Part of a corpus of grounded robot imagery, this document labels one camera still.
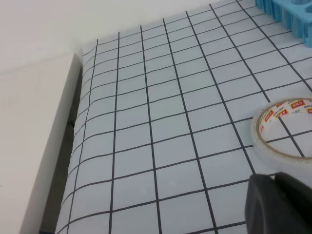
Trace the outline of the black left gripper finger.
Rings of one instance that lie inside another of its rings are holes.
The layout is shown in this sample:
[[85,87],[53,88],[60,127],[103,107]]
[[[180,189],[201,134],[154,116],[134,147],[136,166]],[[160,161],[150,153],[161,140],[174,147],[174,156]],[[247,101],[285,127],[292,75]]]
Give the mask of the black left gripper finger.
[[310,234],[312,189],[289,174],[250,176],[245,204],[249,234]]

